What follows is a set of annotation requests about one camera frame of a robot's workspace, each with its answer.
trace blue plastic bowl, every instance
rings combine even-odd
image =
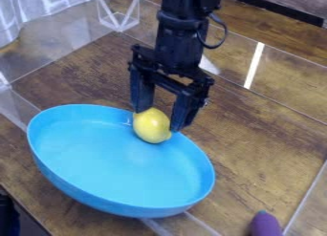
[[[83,204],[117,215],[175,215],[213,190],[215,170],[181,133],[151,144],[134,134],[133,113],[99,105],[47,109],[30,122],[37,164],[55,186]]]

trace yellow lemon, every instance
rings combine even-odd
[[[134,131],[147,142],[159,143],[170,139],[170,119],[157,108],[134,114]]]

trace wooden table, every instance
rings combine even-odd
[[[133,110],[127,62],[134,43],[125,34],[111,33],[18,80],[14,89],[41,109],[97,103]],[[223,59],[223,70],[237,74],[229,60]],[[302,78],[312,81],[309,75]],[[210,105],[183,131],[218,172],[214,191],[191,213],[223,235],[248,235],[261,209],[273,212],[284,226],[289,222],[325,162],[326,117],[320,109],[305,115],[281,104],[282,100],[272,100],[221,76],[215,79]],[[270,77],[270,82],[285,86],[280,78]],[[313,99],[316,104],[326,101],[325,96]],[[159,90],[157,106],[170,113],[173,103],[174,96]],[[0,183],[53,235],[154,235],[141,221],[97,211],[53,186],[33,161],[25,133],[5,117],[0,150]]]

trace table surface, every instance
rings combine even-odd
[[[261,209],[273,212],[286,226],[327,151],[326,69],[268,48],[261,74],[246,89],[248,71],[239,64],[249,63],[248,44],[256,47],[257,42],[241,38],[234,37],[229,46],[207,54],[222,74],[215,76],[210,105],[183,131],[218,172],[214,191],[191,213],[222,235],[248,235],[250,220]],[[19,43],[6,54],[22,54]],[[127,65],[134,43],[130,36],[110,33],[15,80],[14,90],[42,110],[67,103],[133,110]],[[316,65],[316,74],[302,71],[304,65],[306,70]],[[157,107],[167,113],[174,100],[158,91]],[[51,234],[154,235],[139,220],[97,211],[53,186],[34,163],[23,131],[5,117],[0,150],[0,183]]]

